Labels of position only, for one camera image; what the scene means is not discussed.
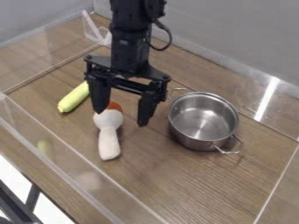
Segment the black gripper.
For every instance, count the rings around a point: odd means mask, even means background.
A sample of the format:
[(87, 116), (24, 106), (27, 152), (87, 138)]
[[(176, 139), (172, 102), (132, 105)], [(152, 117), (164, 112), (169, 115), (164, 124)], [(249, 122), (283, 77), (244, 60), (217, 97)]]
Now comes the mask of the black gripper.
[(137, 125), (144, 127), (164, 101), (169, 76), (149, 64), (151, 35), (112, 37), (111, 56), (88, 55), (85, 80), (92, 108), (100, 114), (109, 104), (111, 90), (140, 95)]

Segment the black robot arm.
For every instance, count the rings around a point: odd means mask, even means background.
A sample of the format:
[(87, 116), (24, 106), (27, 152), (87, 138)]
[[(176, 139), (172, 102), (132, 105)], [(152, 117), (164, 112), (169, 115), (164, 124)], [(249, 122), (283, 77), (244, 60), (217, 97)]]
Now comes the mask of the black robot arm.
[(160, 23), (165, 0), (109, 0), (112, 21), (111, 55), (87, 56), (85, 81), (93, 110), (108, 108), (113, 88), (140, 96), (137, 103), (139, 126), (145, 126), (156, 106), (165, 100), (171, 76), (149, 64), (152, 27), (168, 28)]

